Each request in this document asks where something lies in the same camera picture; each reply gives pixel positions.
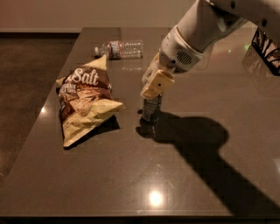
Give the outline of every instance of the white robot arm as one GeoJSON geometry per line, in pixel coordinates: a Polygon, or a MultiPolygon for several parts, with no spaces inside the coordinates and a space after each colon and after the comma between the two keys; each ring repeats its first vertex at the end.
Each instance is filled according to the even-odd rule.
{"type": "Polygon", "coordinates": [[[164,89],[150,85],[158,72],[183,73],[192,69],[208,48],[247,21],[265,32],[276,46],[280,46],[279,0],[196,0],[164,38],[158,56],[143,76],[143,98],[152,98],[164,89]]]}

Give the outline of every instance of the water bottle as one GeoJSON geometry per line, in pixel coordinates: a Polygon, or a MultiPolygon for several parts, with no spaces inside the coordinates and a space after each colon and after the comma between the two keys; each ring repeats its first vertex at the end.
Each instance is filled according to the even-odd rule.
{"type": "Polygon", "coordinates": [[[106,54],[108,60],[136,60],[143,57],[143,49],[143,41],[136,39],[109,41],[95,47],[94,51],[97,57],[106,54]]]}
{"type": "Polygon", "coordinates": [[[155,123],[160,117],[160,107],[163,94],[158,95],[156,98],[143,100],[143,113],[142,118],[149,123],[155,123]]]}

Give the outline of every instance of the wall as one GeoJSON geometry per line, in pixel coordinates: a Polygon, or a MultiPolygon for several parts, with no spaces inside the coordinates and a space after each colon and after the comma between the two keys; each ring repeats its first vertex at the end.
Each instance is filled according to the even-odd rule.
{"type": "Polygon", "coordinates": [[[0,32],[172,27],[195,0],[0,0],[0,32]]]}

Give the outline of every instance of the snack bag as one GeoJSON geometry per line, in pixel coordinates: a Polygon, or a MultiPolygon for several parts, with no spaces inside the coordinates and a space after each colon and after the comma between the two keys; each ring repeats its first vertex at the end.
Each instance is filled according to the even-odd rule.
{"type": "Polygon", "coordinates": [[[64,147],[69,147],[124,108],[121,102],[113,100],[105,55],[77,67],[57,83],[61,86],[64,147]]]}

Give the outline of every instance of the gray tabletop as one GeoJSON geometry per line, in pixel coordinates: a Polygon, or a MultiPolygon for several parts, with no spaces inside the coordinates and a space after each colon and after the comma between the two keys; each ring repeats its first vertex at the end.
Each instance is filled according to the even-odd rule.
{"type": "Polygon", "coordinates": [[[142,39],[143,59],[109,61],[126,109],[62,146],[53,85],[5,185],[1,216],[280,216],[279,80],[242,65],[255,30],[216,43],[206,70],[175,78],[161,119],[140,120],[141,78],[167,28],[85,28],[59,77],[114,39],[142,39]]]}

